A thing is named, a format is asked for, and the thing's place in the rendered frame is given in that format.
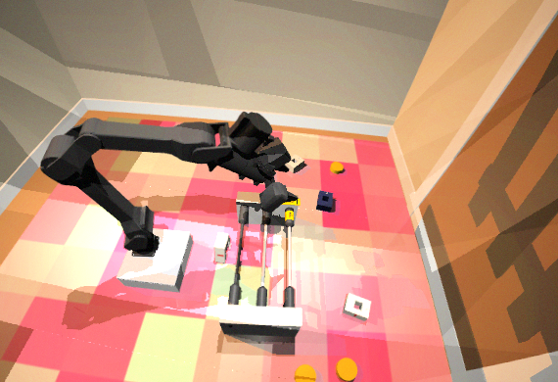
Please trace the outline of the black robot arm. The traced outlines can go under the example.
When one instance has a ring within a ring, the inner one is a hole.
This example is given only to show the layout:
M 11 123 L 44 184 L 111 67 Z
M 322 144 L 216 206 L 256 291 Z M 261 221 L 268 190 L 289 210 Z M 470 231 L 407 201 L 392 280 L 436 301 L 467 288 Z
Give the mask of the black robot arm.
M 274 169 L 292 157 L 272 131 L 268 120 L 253 112 L 242 112 L 230 128 L 228 122 L 186 121 L 163 127 L 90 118 L 51 140 L 40 169 L 62 185 L 76 186 L 117 219 L 125 234 L 123 248 L 132 251 L 132 257 L 153 257 L 160 243 L 153 233 L 155 213 L 148 206 L 134 207 L 96 170 L 91 156 L 99 149 L 161 153 L 208 164 L 209 172 L 219 166 L 240 173 L 253 153 L 258 168 L 273 177 Z

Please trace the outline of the orange round disc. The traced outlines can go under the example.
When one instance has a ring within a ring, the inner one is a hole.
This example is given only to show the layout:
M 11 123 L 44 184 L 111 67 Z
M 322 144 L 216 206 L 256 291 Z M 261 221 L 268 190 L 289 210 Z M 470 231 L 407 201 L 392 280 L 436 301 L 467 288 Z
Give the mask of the orange round disc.
M 336 363 L 336 373 L 343 380 L 348 381 L 354 379 L 357 374 L 356 364 L 351 358 L 343 358 Z
M 331 170 L 333 173 L 335 173 L 335 174 L 342 173 L 343 169 L 344 169 L 343 164 L 341 164 L 341 163 L 339 163 L 339 162 L 333 162 L 333 163 L 331 163 L 330 170 Z
M 315 382 L 316 374 L 311 365 L 301 365 L 295 371 L 296 382 Z

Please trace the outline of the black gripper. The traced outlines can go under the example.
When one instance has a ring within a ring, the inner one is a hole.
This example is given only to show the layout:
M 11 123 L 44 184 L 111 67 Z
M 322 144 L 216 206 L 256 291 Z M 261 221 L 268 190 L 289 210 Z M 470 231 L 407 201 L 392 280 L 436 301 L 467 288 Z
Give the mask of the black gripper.
M 237 173 L 239 179 L 251 179 L 255 186 L 264 183 L 265 189 L 259 194 L 261 208 L 263 211 L 272 213 L 283 203 L 296 201 L 299 197 L 287 190 L 286 184 L 275 182 L 274 176 L 270 177 L 258 168 L 258 158 L 250 154 L 249 161 L 245 169 Z M 286 165 L 274 169 L 282 172 L 288 172 L 289 168 Z

